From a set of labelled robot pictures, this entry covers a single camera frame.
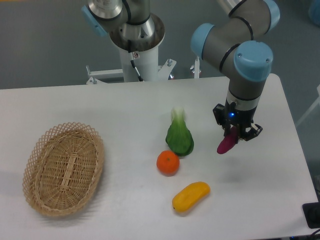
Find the white table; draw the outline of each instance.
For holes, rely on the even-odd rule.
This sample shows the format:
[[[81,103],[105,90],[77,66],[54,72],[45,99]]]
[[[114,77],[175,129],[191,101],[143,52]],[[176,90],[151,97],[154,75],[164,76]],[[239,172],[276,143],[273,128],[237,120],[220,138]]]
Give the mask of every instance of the white table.
[[[225,103],[225,77],[0,91],[2,240],[252,240],[306,235],[302,204],[316,202],[312,180],[279,78],[271,74],[254,120],[259,137],[217,154],[223,130],[212,109]],[[168,149],[173,106],[183,106],[194,151],[175,176],[156,167]],[[41,135],[60,123],[94,127],[106,162],[97,192],[76,215],[51,219],[25,201],[22,179]],[[204,181],[211,194],[188,215],[172,198]]]

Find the bolt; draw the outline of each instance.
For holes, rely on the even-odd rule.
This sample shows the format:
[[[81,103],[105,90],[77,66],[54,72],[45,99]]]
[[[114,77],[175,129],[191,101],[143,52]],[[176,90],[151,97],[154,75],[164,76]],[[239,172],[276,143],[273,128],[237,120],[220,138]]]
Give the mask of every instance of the bolt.
[[[89,66],[87,65],[87,66],[85,66],[85,68],[86,68],[86,72],[88,73],[88,76],[90,76],[91,75],[91,71],[90,71]]]
[[[171,67],[171,64],[173,63],[172,59],[169,58],[168,61],[167,61],[167,63],[168,63],[168,67]]]

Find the blue joint cap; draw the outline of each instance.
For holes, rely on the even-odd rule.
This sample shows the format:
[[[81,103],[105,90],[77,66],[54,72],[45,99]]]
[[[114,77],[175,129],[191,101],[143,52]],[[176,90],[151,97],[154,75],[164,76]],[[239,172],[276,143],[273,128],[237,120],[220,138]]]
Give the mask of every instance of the blue joint cap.
[[[252,82],[261,82],[269,76],[273,60],[274,54],[267,44],[246,41],[238,46],[233,62],[242,77]]]
[[[84,16],[84,19],[89,24],[89,26],[93,29],[94,33],[97,34],[100,37],[104,37],[107,35],[107,32],[103,29],[103,27],[97,22],[95,17],[91,14],[87,6],[83,6],[82,14]]]
[[[273,29],[279,22],[280,20],[280,10],[278,5],[275,3],[274,0],[263,0],[269,7],[270,10],[270,15],[271,15],[271,23],[270,23],[270,28]]]
[[[201,59],[207,36],[214,26],[210,23],[204,23],[194,31],[191,37],[191,50]]]

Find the black cable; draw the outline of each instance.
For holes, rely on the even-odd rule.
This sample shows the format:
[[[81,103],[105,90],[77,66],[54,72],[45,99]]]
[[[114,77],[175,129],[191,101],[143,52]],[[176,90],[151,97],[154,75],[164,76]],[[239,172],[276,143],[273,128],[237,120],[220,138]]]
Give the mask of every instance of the black cable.
[[[129,54],[132,54],[131,48],[132,48],[132,42],[131,42],[131,40],[128,40],[128,53]],[[141,75],[136,67],[134,58],[132,58],[132,60],[130,60],[130,63],[138,76],[139,82],[144,82],[145,80],[141,77]]]
[[[316,235],[317,233],[320,232],[320,229],[318,229],[317,231],[315,231],[314,233],[312,233],[310,236],[307,237],[308,240],[316,240],[317,237],[320,237],[319,235]]]

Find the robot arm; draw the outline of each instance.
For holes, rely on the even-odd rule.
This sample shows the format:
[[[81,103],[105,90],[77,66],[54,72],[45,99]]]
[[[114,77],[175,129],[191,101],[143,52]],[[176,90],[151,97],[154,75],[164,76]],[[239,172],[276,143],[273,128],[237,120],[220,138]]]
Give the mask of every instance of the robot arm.
[[[271,49],[254,39],[278,23],[279,8],[273,0],[217,1],[229,15],[229,22],[223,27],[209,23],[198,27],[191,49],[230,79],[225,106],[218,104],[213,109],[224,136],[234,126],[236,143],[239,139],[249,141],[262,131],[253,118],[273,62]]]
[[[92,15],[106,32],[111,32],[124,23],[145,23],[150,17],[150,0],[89,0],[82,12],[87,20]]]

